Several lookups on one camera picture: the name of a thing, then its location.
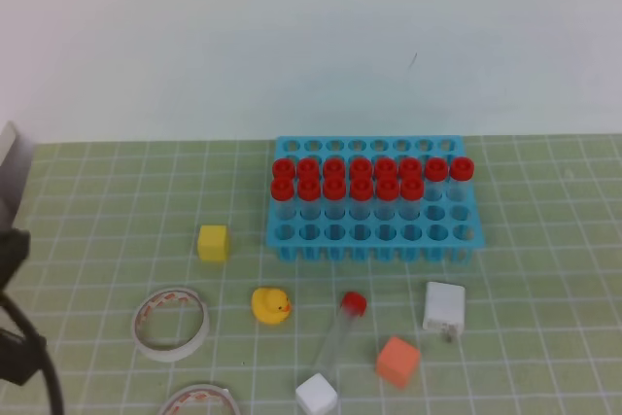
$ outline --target black cable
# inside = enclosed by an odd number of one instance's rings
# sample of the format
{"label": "black cable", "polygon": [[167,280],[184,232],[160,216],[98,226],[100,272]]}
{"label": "black cable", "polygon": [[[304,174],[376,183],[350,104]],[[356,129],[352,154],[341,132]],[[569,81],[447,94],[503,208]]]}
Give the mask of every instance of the black cable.
{"label": "black cable", "polygon": [[58,376],[54,370],[52,359],[50,359],[46,347],[41,342],[39,334],[19,308],[17,308],[17,305],[3,292],[0,292],[0,306],[5,309],[9,317],[15,322],[19,330],[21,330],[41,363],[41,371],[43,372],[46,386],[48,387],[48,397],[50,399],[50,408],[52,409],[51,414],[63,415],[62,392],[60,391]]}

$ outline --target test tube rack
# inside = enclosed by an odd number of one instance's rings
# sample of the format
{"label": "test tube rack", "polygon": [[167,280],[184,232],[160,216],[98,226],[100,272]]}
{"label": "test tube rack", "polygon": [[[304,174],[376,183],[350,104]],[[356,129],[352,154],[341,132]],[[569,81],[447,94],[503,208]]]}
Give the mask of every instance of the test tube rack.
{"label": "test tube rack", "polygon": [[[411,156],[425,165],[430,157],[442,157],[449,164],[454,157],[467,155],[459,136],[283,136],[276,140],[275,160],[288,157],[297,163],[304,157],[314,157],[322,169],[322,163],[334,156],[345,162],[347,178],[349,162],[358,156],[372,163],[381,156],[392,157],[397,163]],[[415,261],[423,257],[427,261],[448,259],[467,263],[473,250],[485,245],[472,185],[470,182],[466,196],[460,201],[450,199],[447,190],[435,201],[428,201],[424,195],[421,214],[414,221],[402,219],[397,211],[392,219],[380,221],[374,216],[373,208],[367,219],[356,221],[349,215],[349,192],[345,216],[340,220],[327,219],[326,203],[322,199],[318,219],[304,220],[297,209],[292,219],[282,221],[276,216],[274,200],[270,199],[267,245],[276,249],[283,261],[294,261],[300,255],[305,260],[343,260],[349,256],[356,261],[370,257],[381,261],[394,258]]]}

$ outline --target yellow cube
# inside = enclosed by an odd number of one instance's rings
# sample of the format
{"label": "yellow cube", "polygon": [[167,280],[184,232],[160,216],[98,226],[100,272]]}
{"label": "yellow cube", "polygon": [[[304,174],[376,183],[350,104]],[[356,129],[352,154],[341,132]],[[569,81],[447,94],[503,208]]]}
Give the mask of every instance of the yellow cube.
{"label": "yellow cube", "polygon": [[202,225],[196,247],[203,261],[226,261],[229,253],[226,225]]}

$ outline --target grid mat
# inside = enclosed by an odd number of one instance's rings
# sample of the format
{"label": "grid mat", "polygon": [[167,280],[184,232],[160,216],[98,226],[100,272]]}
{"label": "grid mat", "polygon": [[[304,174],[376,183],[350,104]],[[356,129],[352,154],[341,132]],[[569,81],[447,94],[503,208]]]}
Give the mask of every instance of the grid mat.
{"label": "grid mat", "polygon": [[[335,413],[622,413],[622,136],[465,145],[488,242],[467,266],[278,261],[263,246],[273,142],[39,147],[17,219],[32,253],[9,292],[49,340],[67,413],[156,414],[180,388],[213,382],[245,415],[299,414],[295,386],[347,290],[369,306],[340,358]],[[202,224],[229,225],[224,267],[196,258]],[[466,287],[458,344],[421,328],[430,280]],[[283,325],[254,320],[259,284],[288,291]],[[129,323],[169,285],[203,296],[210,336],[185,360],[154,363],[135,350]],[[170,316],[161,331],[173,337],[186,314]],[[392,334],[423,354],[404,391],[374,374]],[[3,415],[47,410],[39,374],[24,388],[0,383]]]}

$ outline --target orange cube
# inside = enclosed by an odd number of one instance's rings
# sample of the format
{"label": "orange cube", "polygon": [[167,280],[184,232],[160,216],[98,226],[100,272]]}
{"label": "orange cube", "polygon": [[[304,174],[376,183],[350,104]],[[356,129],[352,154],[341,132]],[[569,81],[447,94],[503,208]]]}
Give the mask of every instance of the orange cube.
{"label": "orange cube", "polygon": [[376,372],[400,389],[408,384],[419,366],[421,353],[407,342],[393,336],[387,342],[376,362]]}

